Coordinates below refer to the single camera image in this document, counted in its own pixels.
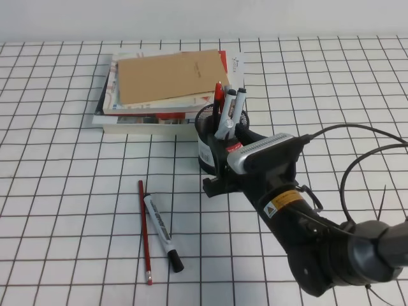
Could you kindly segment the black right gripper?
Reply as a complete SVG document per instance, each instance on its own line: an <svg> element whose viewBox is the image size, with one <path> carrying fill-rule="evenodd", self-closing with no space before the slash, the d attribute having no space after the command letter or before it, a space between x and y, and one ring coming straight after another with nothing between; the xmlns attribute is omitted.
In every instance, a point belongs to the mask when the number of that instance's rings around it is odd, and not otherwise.
<svg viewBox="0 0 408 306"><path fill-rule="evenodd" d="M242 124L235 126L235 136L240 142L240 150L263 150L270 146L269 140ZM214 134L207 136L208 146L212 152L215 167L215 178L203 181L203 190L208 197L221 194L242 192L252 204L270 201L287 190L295 189L296 163L300 149L277 149L267 162L261 163L261 169L244 175L236 174L227 164L228 151L224 140Z"/></svg>

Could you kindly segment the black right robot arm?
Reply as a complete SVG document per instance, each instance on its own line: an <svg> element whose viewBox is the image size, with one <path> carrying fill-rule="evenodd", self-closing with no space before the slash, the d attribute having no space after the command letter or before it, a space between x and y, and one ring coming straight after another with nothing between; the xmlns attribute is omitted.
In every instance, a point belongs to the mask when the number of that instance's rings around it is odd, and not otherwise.
<svg viewBox="0 0 408 306"><path fill-rule="evenodd" d="M407 266L407 223L361 223L347 216L342 224L321 217L322 204L296 181L296 163L312 135L279 133L265 137L243 126L241 146L228 152L207 136L215 177L203 181L208 197L241 192L284 249L300 287L319 297L335 286L369 286L395 280Z"/></svg>

